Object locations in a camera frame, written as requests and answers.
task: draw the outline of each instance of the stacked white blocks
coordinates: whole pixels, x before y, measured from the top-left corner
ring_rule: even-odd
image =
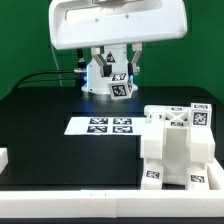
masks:
[[[214,161],[215,152],[211,113],[209,104],[145,107],[141,189],[162,189],[163,183],[185,185],[187,190],[210,189],[207,164]]]

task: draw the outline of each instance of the black cable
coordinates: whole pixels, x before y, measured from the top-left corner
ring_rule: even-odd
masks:
[[[18,88],[21,85],[28,84],[28,83],[37,83],[37,82],[56,82],[56,81],[75,81],[79,80],[82,77],[74,77],[74,78],[62,78],[62,79],[39,79],[39,80],[32,80],[32,81],[23,81],[21,83],[18,83],[16,88]]]
[[[24,81],[26,81],[27,79],[30,79],[32,77],[40,76],[40,75],[58,75],[58,74],[74,74],[74,71],[73,70],[59,70],[59,71],[40,71],[40,72],[31,73],[31,74],[23,77],[22,79],[20,79],[14,85],[14,87],[12,88],[12,91],[17,89],[17,87],[20,86]]]

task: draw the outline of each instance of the white block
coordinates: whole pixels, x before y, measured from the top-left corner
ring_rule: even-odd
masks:
[[[112,73],[108,85],[113,100],[131,98],[133,86],[127,73]]]
[[[207,169],[188,168],[186,190],[209,191]]]
[[[8,164],[7,148],[0,148],[0,174]]]
[[[148,164],[145,163],[141,182],[141,190],[161,190],[162,184],[163,166],[161,166],[160,163],[153,163],[153,161],[149,161]]]
[[[213,162],[215,141],[211,129],[192,127],[190,130],[189,149],[191,162]]]
[[[198,128],[210,128],[212,107],[210,104],[191,104],[191,126]]]

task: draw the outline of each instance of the white cube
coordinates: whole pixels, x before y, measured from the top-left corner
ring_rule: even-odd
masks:
[[[191,104],[191,127],[210,128],[211,116],[211,104]]]
[[[210,190],[207,170],[188,168],[186,190],[194,190],[194,191]]]
[[[163,166],[159,164],[144,164],[141,189],[161,190],[163,184],[163,169]]]
[[[112,73],[109,90],[113,100],[131,98],[133,87],[128,73]]]

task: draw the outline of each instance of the white object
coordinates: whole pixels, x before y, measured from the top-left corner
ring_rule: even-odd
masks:
[[[128,73],[112,73],[109,90],[112,100],[131,98],[133,87]]]
[[[0,148],[0,174],[8,164],[7,148]]]
[[[57,49],[181,38],[187,32],[182,0],[53,0],[50,36]]]
[[[0,218],[11,219],[223,217],[223,207],[221,190],[0,192]]]
[[[142,189],[154,188],[150,181],[152,186],[146,186],[145,170],[157,159],[164,169],[160,174],[163,183],[185,185],[188,190],[209,190],[207,166],[214,161],[215,153],[211,113],[210,104],[192,104],[189,108],[145,107]]]

